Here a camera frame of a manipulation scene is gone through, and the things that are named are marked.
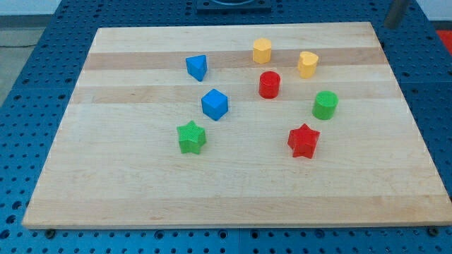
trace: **yellow block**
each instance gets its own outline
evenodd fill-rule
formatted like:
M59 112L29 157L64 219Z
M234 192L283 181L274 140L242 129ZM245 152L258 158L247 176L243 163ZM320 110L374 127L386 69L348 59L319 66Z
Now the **yellow block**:
M271 41L266 38L259 38L254 41L253 61L258 64L268 63L271 58Z
M299 54L298 71L302 78L310 78L315 74L319 62L319 56L312 52L302 52Z

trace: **green block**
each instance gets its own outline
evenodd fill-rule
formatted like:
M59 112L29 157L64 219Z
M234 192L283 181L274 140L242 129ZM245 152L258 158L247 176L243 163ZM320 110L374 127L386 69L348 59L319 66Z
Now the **green block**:
M206 143L206 131L196 125L194 121L190 121L184 126L177 127L179 134L179 146L181 153L192 152L201 153L201 147Z
M338 102L338 96L334 92L321 91L316 96L312 114L321 120L331 119L333 118Z

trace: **green cylinder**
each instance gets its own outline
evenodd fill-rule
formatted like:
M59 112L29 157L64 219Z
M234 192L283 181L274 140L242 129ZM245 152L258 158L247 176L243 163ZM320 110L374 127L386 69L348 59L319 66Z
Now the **green cylinder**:
M331 91L321 91L316 96L312 114L321 120L333 118L334 111L338 105L338 96Z

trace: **floor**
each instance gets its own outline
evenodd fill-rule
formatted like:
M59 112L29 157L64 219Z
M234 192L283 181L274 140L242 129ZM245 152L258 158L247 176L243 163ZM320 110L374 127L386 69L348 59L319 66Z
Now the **floor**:
M44 28L0 29L0 106L35 48Z

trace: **red cylinder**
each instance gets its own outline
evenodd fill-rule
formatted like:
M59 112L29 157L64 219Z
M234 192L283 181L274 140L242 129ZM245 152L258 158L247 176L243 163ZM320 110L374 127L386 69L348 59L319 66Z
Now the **red cylinder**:
M281 77L274 71L266 71L261 74L259 80L259 94L262 98L273 99L278 96Z

